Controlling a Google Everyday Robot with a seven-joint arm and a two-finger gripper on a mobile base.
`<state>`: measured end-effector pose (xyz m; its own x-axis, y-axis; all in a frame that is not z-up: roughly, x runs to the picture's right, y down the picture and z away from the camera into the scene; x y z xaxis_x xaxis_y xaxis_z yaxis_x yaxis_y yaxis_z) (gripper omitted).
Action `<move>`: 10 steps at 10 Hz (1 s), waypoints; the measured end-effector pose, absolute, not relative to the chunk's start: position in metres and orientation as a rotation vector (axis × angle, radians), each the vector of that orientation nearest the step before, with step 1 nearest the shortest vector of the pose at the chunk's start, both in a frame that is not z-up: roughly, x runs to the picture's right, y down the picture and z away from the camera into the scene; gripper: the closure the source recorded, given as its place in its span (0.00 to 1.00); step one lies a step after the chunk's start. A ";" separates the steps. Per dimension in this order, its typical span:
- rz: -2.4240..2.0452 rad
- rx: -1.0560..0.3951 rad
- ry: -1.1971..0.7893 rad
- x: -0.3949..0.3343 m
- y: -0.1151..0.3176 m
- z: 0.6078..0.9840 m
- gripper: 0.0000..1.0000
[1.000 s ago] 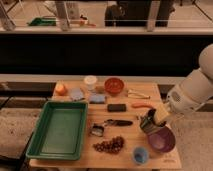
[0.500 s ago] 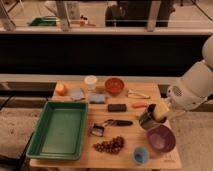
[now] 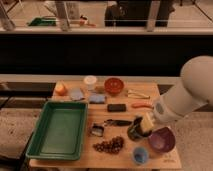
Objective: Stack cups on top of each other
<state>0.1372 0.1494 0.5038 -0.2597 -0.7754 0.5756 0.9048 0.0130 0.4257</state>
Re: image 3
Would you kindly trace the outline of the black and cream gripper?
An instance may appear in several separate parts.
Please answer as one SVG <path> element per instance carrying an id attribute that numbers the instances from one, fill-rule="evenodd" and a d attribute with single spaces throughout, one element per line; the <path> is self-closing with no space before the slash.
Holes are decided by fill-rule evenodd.
<path id="1" fill-rule="evenodd" d="M 154 128 L 153 121 L 148 113 L 143 116 L 136 116 L 127 130 L 128 138 L 132 141 L 139 141 L 151 135 Z"/>

